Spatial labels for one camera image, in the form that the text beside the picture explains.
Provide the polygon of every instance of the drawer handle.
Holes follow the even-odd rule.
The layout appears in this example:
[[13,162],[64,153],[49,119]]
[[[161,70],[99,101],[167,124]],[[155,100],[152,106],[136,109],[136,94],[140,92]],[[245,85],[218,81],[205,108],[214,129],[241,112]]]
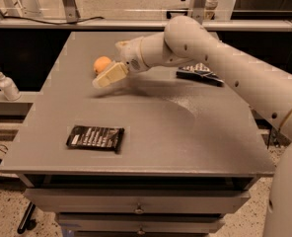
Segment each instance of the drawer handle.
[[142,209],[142,206],[138,203],[137,208],[134,210],[135,214],[143,214],[145,211]]
[[140,229],[137,231],[138,235],[144,235],[146,232],[143,230],[142,227],[140,227]]

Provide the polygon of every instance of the floor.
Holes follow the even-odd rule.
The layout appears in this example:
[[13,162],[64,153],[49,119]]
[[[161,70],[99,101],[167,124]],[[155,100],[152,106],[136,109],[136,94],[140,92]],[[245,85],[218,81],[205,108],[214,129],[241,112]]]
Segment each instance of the floor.
[[[112,19],[164,19],[167,8],[182,8],[188,1],[180,0],[76,0],[83,18],[104,16]],[[39,0],[42,13],[46,18],[62,18],[64,10],[60,0]],[[11,141],[0,141],[10,145]],[[271,145],[267,153],[276,164],[285,147]],[[226,225],[210,237],[259,237],[262,235],[271,178],[261,178],[252,188],[252,198],[235,214],[226,215]],[[17,233],[18,225],[29,201],[18,191],[15,185],[0,185],[0,237],[52,237],[62,236],[59,226],[54,221],[53,213],[36,209],[33,219],[36,227],[23,235]]]

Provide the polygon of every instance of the pump dispenser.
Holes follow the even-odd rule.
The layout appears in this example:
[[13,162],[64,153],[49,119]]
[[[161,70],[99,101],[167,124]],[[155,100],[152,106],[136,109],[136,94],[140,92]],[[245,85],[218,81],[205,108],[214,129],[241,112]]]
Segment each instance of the pump dispenser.
[[15,101],[21,97],[21,93],[14,81],[0,72],[0,90],[9,101]]

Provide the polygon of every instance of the white robot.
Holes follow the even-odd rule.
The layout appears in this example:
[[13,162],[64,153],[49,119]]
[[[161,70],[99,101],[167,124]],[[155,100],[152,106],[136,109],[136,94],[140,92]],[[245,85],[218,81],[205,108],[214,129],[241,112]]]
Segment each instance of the white robot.
[[[211,68],[292,140],[292,75],[216,39],[196,20],[175,17],[163,33],[118,42],[116,46],[121,61],[106,63],[104,70],[100,68],[103,71],[94,80],[95,87],[105,87],[152,67],[182,66],[195,60]],[[263,236],[292,236],[292,143],[273,178]]]

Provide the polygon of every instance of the desk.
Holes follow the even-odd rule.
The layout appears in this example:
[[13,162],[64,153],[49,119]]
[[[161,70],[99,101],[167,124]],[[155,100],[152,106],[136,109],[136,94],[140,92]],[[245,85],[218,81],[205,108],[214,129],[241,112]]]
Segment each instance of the desk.
[[[249,106],[227,86],[157,67],[92,87],[97,57],[149,34],[72,33],[0,167],[76,236],[215,232],[273,175]],[[124,127],[120,151],[68,149],[75,124]]]

